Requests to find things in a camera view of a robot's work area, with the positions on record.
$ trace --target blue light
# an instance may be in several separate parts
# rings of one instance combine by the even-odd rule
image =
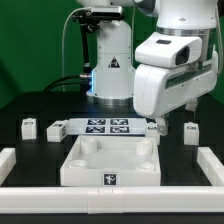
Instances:
[[[94,72],[94,70],[92,70],[91,76],[92,76],[92,79],[91,79],[91,89],[90,89],[90,92],[93,93],[94,92],[94,81],[95,81],[95,72]]]

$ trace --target white block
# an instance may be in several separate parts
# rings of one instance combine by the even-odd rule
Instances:
[[[184,124],[184,145],[199,144],[198,124],[189,122]]]
[[[37,121],[36,119],[27,118],[23,120],[22,126],[22,139],[32,140],[37,138]]]
[[[68,120],[56,121],[47,128],[48,142],[61,142],[67,136]]]
[[[0,185],[11,172],[16,164],[16,154],[14,148],[5,148],[0,153]]]
[[[156,138],[157,145],[160,144],[160,134],[157,131],[157,124],[149,122],[146,126],[145,137]]]
[[[197,162],[212,186],[224,186],[224,166],[210,148],[198,148]]]

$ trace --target warning label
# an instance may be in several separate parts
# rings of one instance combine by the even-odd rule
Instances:
[[[109,68],[120,68],[120,65],[117,61],[117,59],[114,57],[111,63],[108,66]]]

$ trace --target black cable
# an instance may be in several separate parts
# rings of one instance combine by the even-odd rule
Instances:
[[[69,79],[79,79],[80,77],[77,75],[70,75],[70,76],[66,76],[60,79],[55,80],[54,82],[52,82],[51,84],[49,84],[45,89],[44,92],[48,91],[48,89],[51,89],[52,86],[54,86],[57,83],[69,80]]]
[[[50,88],[48,88],[47,90],[45,90],[45,92],[50,92],[52,89],[58,87],[58,86],[68,86],[68,85],[80,85],[81,83],[78,82],[70,82],[70,83],[58,83],[55,84],[53,86],[51,86]]]

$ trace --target white box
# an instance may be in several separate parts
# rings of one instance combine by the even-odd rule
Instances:
[[[68,120],[56,121],[47,128],[48,142],[61,142],[67,136]]]
[[[24,119],[21,126],[22,139],[32,140],[37,138],[37,121],[36,119]]]
[[[14,148],[5,148],[0,153],[0,185],[11,172],[16,164],[16,155]]]
[[[156,139],[79,136],[60,175],[62,186],[159,186]]]
[[[160,134],[157,131],[157,124],[149,122],[146,126],[145,137],[156,138],[157,145],[160,144]]]
[[[189,122],[184,124],[184,145],[199,144],[198,124]]]

